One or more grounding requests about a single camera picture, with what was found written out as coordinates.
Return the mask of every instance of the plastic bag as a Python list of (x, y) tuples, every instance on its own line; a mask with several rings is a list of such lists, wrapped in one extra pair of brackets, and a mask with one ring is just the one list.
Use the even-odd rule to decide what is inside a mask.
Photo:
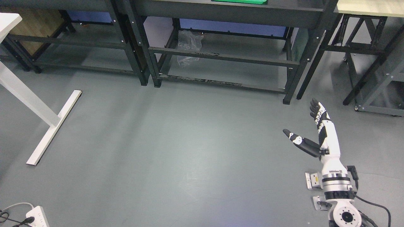
[[(179, 50), (195, 50), (200, 51), (202, 48), (201, 35), (194, 35), (190, 31), (181, 30), (178, 31), (178, 49)], [(184, 68), (190, 65), (191, 62), (199, 61), (198, 57), (177, 56), (178, 64)]]

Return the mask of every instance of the metal bracket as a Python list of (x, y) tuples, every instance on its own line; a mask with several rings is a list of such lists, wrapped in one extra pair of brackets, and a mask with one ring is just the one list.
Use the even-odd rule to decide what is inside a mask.
[(313, 204), (316, 210), (329, 210), (330, 207), (326, 204), (325, 196), (313, 196)]
[(323, 184), (319, 176), (321, 176), (318, 172), (314, 173), (309, 173), (305, 172), (306, 175), (306, 183), (307, 183), (307, 189), (313, 190), (313, 189), (323, 189)]

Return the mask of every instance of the white robotic arm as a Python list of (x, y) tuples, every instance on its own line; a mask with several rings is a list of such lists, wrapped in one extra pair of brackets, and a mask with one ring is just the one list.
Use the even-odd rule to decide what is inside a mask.
[(359, 227), (362, 218), (352, 205), (354, 195), (350, 192), (351, 179), (348, 177), (347, 169), (339, 160), (341, 153), (334, 123), (321, 103), (313, 99), (310, 104), (310, 116), (314, 118), (317, 125), (320, 144), (287, 129), (283, 132), (295, 146), (313, 157), (319, 157), (323, 163), (321, 173), (324, 195), (326, 202), (332, 204), (328, 213), (329, 227)]

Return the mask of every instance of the metal shelf frame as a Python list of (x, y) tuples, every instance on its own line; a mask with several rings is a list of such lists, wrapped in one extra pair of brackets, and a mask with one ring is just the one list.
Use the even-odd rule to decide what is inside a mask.
[[(35, 36), (21, 36), (21, 35), (11, 35), (9, 34), (5, 39), (5, 46), (9, 49), (10, 52), (15, 53), (19, 62), (21, 63), (24, 70), (27, 66), (33, 69), (36, 73), (41, 72), (41, 68), (39, 66), (61, 66), (75, 69), (86, 69), (86, 70), (95, 70), (95, 71), (103, 71), (109, 73), (124, 73), (128, 75), (137, 76), (140, 80), (142, 86), (146, 86), (148, 82), (148, 78), (150, 75), (149, 68), (145, 64), (142, 67), (141, 60), (137, 55), (140, 53), (143, 55), (141, 49), (136, 45), (137, 41), (135, 40), (135, 36), (133, 35), (133, 31), (131, 26), (129, 25), (128, 16), (122, 14), (117, 7), (116, 0), (93, 0), (88, 1), (87, 3), (83, 2), (74, 2), (74, 1), (46, 1), (39, 0), (33, 2), (29, 1), (3, 1), (0, 5), (2, 6), (11, 6), (11, 7), (21, 7), (21, 8), (44, 8), (44, 9), (57, 9), (59, 10), (62, 18), (65, 20), (63, 25), (55, 32), (52, 37), (35, 37)], [(70, 32), (75, 32), (75, 29), (72, 25), (75, 21), (72, 21), (65, 10), (78, 10), (78, 11), (102, 11), (108, 12), (112, 19), (111, 24), (113, 25), (116, 34), (119, 38), (119, 43), (110, 43), (110, 42), (94, 42), (94, 41), (71, 41), (66, 38), (57, 38), (62, 31), (66, 30), (66, 27)], [(24, 47), (19, 43), (20, 41), (30, 41), (30, 42), (42, 42), (44, 45), (41, 47), (40, 51), (35, 54), (35, 56), (31, 56)], [(103, 67), (93, 67), (93, 66), (85, 66), (85, 65), (75, 65), (75, 64), (66, 64), (66, 63), (49, 63), (46, 61), (38, 60), (39, 56), (45, 51), (46, 47), (51, 43), (54, 44), (63, 44), (63, 45), (73, 45), (73, 46), (90, 46), (90, 47), (99, 47), (99, 48), (112, 48), (112, 49), (121, 49), (125, 51), (126, 57), (130, 63), (132, 70), (123, 70), (123, 69), (111, 69), (111, 68), (103, 68)]]
[[(396, 37), (396, 47), (384, 62), (366, 76), (366, 83), (354, 97), (356, 111), (404, 116), (404, 33)], [(349, 77), (359, 78), (355, 61), (347, 54)]]
[[(359, 18), (359, 21), (357, 22), (352, 33), (350, 34), (345, 46), (337, 46), (337, 44), (342, 45), (348, 19), (351, 17)], [(378, 20), (378, 24), (376, 26), (373, 24), (372, 19)], [(348, 105), (352, 100), (354, 100), (355, 97), (360, 93), (361, 89), (365, 86), (365, 84), (377, 71), (377, 69), (384, 64), (389, 55), (400, 43), (400, 37), (404, 33), (404, 25), (402, 25), (401, 28), (398, 29), (394, 37), (390, 40), (390, 42), (386, 45), (385, 48), (380, 47), (379, 39), (381, 37), (386, 20), (387, 17), (384, 16), (351, 15), (342, 13), (338, 14), (338, 18), (337, 20), (335, 20), (332, 29), (326, 31), (324, 35), (324, 39), (320, 44), (318, 52), (314, 57), (313, 63), (311, 64), (309, 71), (303, 81), (303, 84), (297, 94), (297, 99), (302, 98), (304, 91), (306, 90), (314, 72), (316, 71), (317, 65), (319, 64), (321, 57), (323, 56), (325, 51), (335, 51), (345, 53), (344, 61), (348, 62), (349, 74), (351, 78), (357, 77), (351, 54), (355, 53), (355, 54), (375, 55), (377, 56), (376, 60), (372, 63), (372, 65), (368, 68), (368, 70), (364, 73), (364, 75), (358, 80), (358, 82), (352, 85), (352, 90), (344, 99), (343, 105)], [(369, 36), (371, 38), (370, 44), (352, 42), (354, 36), (357, 34), (360, 26), (363, 23), (366, 24), (366, 28), (369, 32)], [(331, 44), (329, 44), (337, 28), (338, 28), (337, 33)]]
[[(121, 0), (119, 3), (122, 4), (120, 8), (124, 9), (129, 16), (138, 45), (142, 47), (147, 63), (151, 68), (150, 73), (155, 87), (160, 87), (162, 80), (204, 82), (285, 94), (283, 103), (289, 105), (303, 71), (314, 56), (324, 31), (332, 27), (337, 17), (337, 13), (334, 13), (337, 2), (338, 0), (321, 0), (306, 3), (310, 5), (299, 5), (299, 1), (296, 0), (274, 0), (264, 5), (253, 5), (210, 0)], [(142, 20), (142, 17), (147, 16), (173, 19), (174, 30), (164, 48), (150, 47)], [(298, 27), (308, 31), (308, 39), (301, 57), (298, 59), (293, 59), (290, 36), (286, 36), (285, 39), (286, 60), (177, 50), (175, 49), (176, 37), (178, 37), (178, 30), (181, 29), (179, 18)], [(155, 53), (162, 54), (159, 61), (157, 61)], [(287, 82), (285, 88), (262, 88), (232, 82), (167, 75), (161, 72), (161, 68), (164, 61), (169, 60), (172, 55), (283, 66), (288, 68)]]

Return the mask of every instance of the power strip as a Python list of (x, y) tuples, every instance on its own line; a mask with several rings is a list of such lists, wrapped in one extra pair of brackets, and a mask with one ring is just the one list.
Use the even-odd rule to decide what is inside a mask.
[(44, 208), (41, 206), (36, 206), (34, 209), (28, 211), (25, 215), (28, 217), (34, 217), (34, 221), (29, 225), (32, 227), (49, 227), (48, 220), (46, 219)]

